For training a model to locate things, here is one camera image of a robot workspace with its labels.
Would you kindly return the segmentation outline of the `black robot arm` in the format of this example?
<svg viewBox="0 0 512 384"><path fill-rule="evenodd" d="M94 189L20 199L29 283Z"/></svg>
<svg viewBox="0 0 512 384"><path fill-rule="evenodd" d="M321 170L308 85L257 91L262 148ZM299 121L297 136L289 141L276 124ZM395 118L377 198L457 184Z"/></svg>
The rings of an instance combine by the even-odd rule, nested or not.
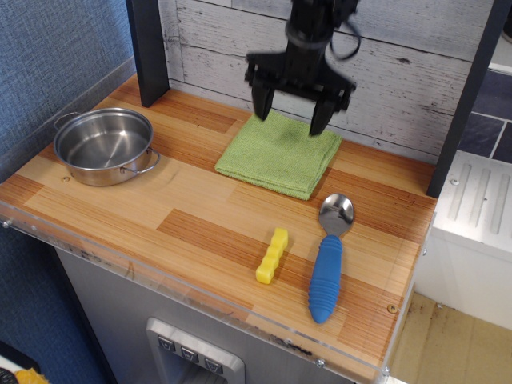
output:
<svg viewBox="0 0 512 384"><path fill-rule="evenodd" d="M276 90L315 102L311 136L320 135L334 114L347 110L356 84L331 68L325 53L333 47L334 32L343 24L352 31L357 45L351 53L335 58L345 61L359 51L361 35L349 21L357 6L356 1L292 2L286 23L286 50L246 55L245 80L252 87L253 108L258 118L266 120Z"/></svg>

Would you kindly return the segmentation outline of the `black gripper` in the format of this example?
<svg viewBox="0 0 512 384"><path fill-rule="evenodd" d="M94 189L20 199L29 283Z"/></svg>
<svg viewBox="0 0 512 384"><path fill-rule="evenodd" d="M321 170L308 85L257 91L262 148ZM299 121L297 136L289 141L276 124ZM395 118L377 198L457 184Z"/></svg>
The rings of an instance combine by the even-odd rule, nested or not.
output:
<svg viewBox="0 0 512 384"><path fill-rule="evenodd" d="M281 52L249 52L245 80L252 87L255 115L265 121L274 92L280 90L316 102L309 135L320 135L334 111L348 109L351 93L356 89L352 80L327 62L326 49L331 47L331 37L311 44L291 39Z"/></svg>

